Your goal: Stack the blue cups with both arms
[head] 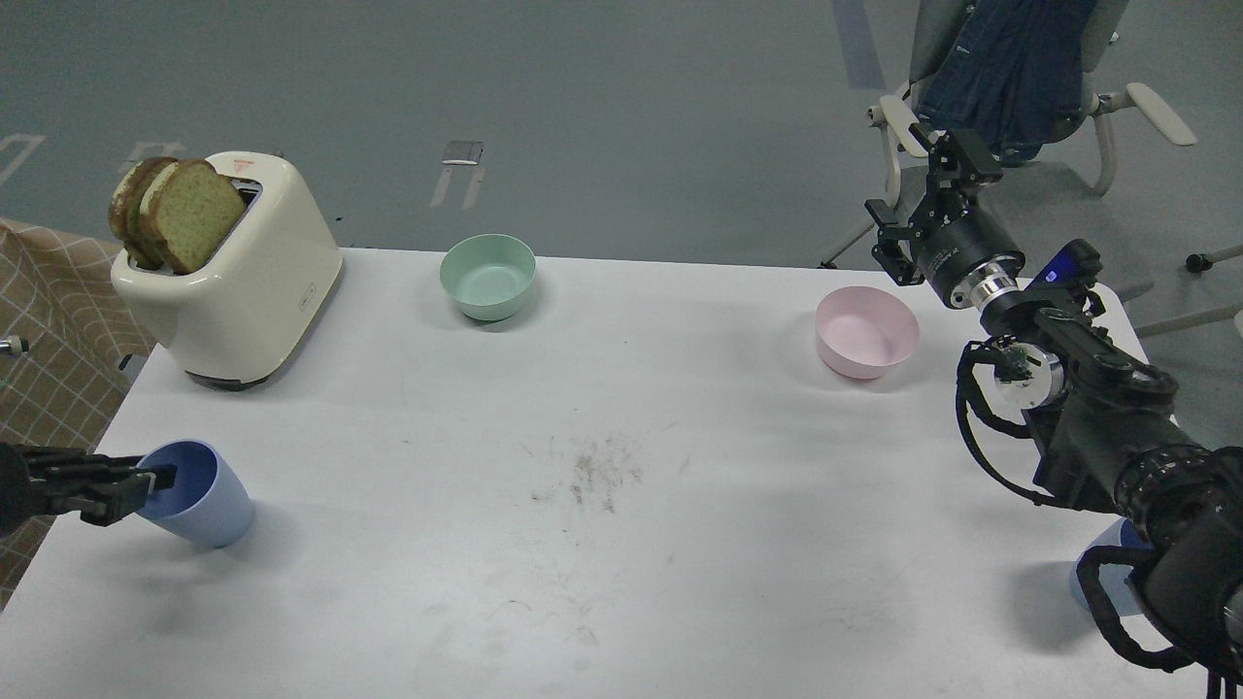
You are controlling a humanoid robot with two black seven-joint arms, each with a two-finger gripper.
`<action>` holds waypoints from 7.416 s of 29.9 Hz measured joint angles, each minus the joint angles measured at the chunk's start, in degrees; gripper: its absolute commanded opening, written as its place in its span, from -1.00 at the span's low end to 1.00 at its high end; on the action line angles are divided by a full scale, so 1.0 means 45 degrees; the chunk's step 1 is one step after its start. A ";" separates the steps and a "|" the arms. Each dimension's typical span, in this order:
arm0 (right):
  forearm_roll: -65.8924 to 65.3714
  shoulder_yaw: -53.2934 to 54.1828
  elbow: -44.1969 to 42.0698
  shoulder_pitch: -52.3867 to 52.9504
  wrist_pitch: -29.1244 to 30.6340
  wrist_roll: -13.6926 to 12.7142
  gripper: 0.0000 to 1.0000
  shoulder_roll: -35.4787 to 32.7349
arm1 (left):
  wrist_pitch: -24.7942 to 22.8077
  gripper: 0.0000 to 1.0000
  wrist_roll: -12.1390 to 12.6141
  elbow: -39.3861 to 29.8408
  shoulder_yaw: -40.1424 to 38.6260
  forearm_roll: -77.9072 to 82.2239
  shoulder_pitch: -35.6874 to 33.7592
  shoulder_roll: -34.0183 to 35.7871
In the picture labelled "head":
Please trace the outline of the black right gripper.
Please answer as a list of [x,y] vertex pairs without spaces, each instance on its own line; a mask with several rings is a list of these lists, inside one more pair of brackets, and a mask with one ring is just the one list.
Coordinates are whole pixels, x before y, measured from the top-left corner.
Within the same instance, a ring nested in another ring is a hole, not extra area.
[[943,306],[976,307],[1016,287],[1025,256],[979,209],[979,190],[1003,170],[970,129],[942,131],[914,122],[909,153],[927,155],[924,198],[907,221],[883,198],[864,209],[876,228],[873,257],[894,284],[929,284]]

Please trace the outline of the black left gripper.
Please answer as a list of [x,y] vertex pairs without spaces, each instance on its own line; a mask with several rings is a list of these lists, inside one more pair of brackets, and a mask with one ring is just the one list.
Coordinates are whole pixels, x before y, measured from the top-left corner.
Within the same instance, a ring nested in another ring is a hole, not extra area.
[[147,494],[175,485],[178,466],[137,466],[137,456],[22,444],[19,447],[19,522],[77,512],[81,521],[107,527],[139,512]]

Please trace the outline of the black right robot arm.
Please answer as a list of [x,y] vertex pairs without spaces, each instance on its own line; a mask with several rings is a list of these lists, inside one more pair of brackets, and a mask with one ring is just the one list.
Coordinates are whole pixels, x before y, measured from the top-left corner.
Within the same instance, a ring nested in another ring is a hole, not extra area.
[[1178,384],[1119,350],[1095,326],[1096,248],[1075,239],[1021,286],[1025,256],[978,204],[1002,169],[968,129],[914,122],[927,155],[924,199],[909,218],[868,200],[874,257],[896,284],[931,284],[951,308],[972,307],[987,332],[957,367],[956,415],[973,459],[999,481],[970,427],[1033,442],[1037,506],[1122,517],[1134,546],[1095,545],[1075,587],[1104,641],[1127,663],[1207,670],[1209,698],[1241,690],[1241,448],[1209,450],[1172,419]]

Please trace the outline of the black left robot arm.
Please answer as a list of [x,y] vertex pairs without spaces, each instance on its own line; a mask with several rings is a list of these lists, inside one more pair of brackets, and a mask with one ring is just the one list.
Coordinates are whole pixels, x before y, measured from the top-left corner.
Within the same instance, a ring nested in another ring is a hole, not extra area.
[[85,449],[1,444],[1,529],[6,537],[32,517],[76,512],[107,527],[139,512],[155,493],[173,488],[178,466],[140,465],[142,456]]

